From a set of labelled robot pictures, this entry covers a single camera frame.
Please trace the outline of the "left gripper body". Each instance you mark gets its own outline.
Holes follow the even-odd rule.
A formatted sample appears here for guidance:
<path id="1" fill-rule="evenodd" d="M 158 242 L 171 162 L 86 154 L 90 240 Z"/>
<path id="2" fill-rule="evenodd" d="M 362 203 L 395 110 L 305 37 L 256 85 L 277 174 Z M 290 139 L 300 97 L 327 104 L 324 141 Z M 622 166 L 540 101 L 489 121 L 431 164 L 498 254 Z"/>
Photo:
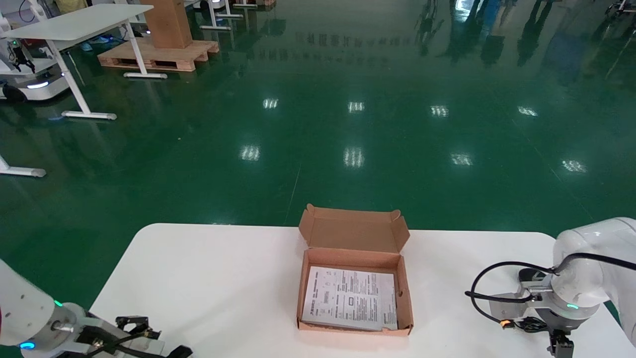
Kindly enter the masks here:
<path id="1" fill-rule="evenodd" d="M 114 323 L 80 306 L 57 306 L 63 317 L 55 320 L 62 338 L 55 347 L 57 358 L 192 358 L 191 348 L 170 350 L 150 326 L 146 316 L 119 316 Z"/>

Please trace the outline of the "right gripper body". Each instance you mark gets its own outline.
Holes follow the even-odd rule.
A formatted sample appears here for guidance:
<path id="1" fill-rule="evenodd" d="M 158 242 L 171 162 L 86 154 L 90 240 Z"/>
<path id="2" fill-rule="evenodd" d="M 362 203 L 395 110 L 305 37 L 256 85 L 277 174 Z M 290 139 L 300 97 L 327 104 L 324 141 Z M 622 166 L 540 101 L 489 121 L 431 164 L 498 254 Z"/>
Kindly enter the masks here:
<path id="1" fill-rule="evenodd" d="M 525 333 L 548 333 L 548 352 L 554 358 L 572 358 L 575 304 L 554 293 L 550 279 L 521 281 L 517 292 L 498 294 L 490 301 L 490 314 Z"/>

